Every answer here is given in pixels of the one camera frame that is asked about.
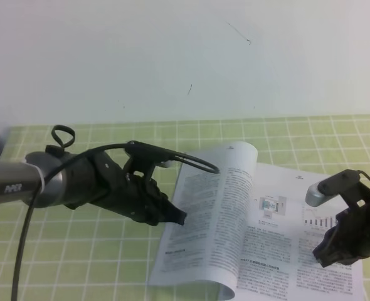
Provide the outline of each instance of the green grid mat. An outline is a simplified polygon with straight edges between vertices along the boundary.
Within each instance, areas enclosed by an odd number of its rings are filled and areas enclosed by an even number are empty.
[[[258,161],[334,174],[345,168],[370,174],[370,115],[289,119],[212,120],[139,124],[74,125],[79,153],[111,142],[140,140],[181,152],[244,140]],[[20,161],[52,143],[51,126],[16,127],[2,160]],[[121,150],[108,152],[120,165]],[[154,178],[172,195],[178,165],[158,169]],[[0,205],[0,301],[10,300],[13,263],[25,205]],[[164,225],[135,223],[95,206],[75,211],[63,206],[37,209],[28,233],[19,294],[25,301],[214,300],[216,286],[145,285]],[[366,300],[370,301],[370,258],[364,260]]]

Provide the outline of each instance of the book page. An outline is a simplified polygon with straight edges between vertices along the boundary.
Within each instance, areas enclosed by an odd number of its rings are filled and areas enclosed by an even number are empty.
[[[327,177],[258,164],[235,301],[363,300],[362,261],[322,268],[312,254],[347,208],[341,197],[305,203],[308,187]]]
[[[188,216],[184,226],[166,224],[149,284],[213,281],[233,297],[257,150],[229,142],[191,155],[217,165],[220,174],[182,165],[172,202]]]

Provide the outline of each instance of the diagram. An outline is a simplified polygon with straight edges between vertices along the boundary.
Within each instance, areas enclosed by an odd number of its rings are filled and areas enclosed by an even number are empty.
[[[285,215],[287,198],[285,196],[264,196],[260,198],[259,209],[263,211],[263,217],[271,219],[273,214]]]
[[[302,221],[304,225],[316,228],[331,228],[337,224],[336,217],[329,214],[325,208],[313,208],[307,205],[304,205],[302,211]]]

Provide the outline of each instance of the grid line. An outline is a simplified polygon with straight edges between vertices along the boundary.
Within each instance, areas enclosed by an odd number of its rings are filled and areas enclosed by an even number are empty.
[[[370,174],[370,115],[88,124],[73,128],[77,141],[68,151],[74,154],[128,140],[181,152],[244,140],[258,149],[259,162],[329,174],[348,167]],[[48,125],[13,128],[2,160],[20,161],[29,152],[44,150],[45,144],[53,142],[50,129]],[[127,159],[121,150],[108,154],[121,166]],[[161,191],[169,197],[178,169],[175,164],[168,169],[157,168],[154,174]],[[13,231],[21,224],[18,213],[23,208],[21,203],[0,205],[0,293],[11,286],[5,272],[14,263],[11,254],[18,237]],[[23,260],[21,300],[37,301],[34,296],[39,293],[45,300],[71,300],[71,291],[80,292],[78,298],[83,301],[97,296],[97,292],[105,292],[103,297],[108,301],[214,300],[216,287],[210,285],[199,286],[201,295],[182,285],[171,290],[147,286],[162,229],[134,223],[91,205],[74,211],[63,206],[35,210]],[[370,301],[370,258],[363,265],[365,298]],[[51,268],[49,275],[43,266]]]

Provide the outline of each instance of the robotic arm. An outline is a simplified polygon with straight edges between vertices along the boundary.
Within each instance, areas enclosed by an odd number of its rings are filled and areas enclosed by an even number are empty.
[[[69,133],[72,140],[64,144],[57,130]],[[35,208],[62,204],[76,209],[90,203],[153,226],[160,222],[184,224],[186,213],[176,208],[151,178],[155,167],[180,161],[208,172],[219,172],[216,166],[198,158],[130,141],[122,144],[129,155],[124,168],[106,152],[95,152],[67,165],[44,185],[46,175],[76,156],[65,151],[75,141],[72,129],[56,125],[52,136],[60,146],[48,145],[45,152],[32,152],[25,163],[0,162],[0,203],[20,199],[29,205],[42,185],[43,190],[33,204]]]
[[[348,208],[336,215],[337,224],[329,229],[313,251],[317,261],[327,267],[333,263],[352,265],[370,257],[370,189],[361,183],[363,171],[346,169],[309,187],[306,203],[317,207],[340,195]]]

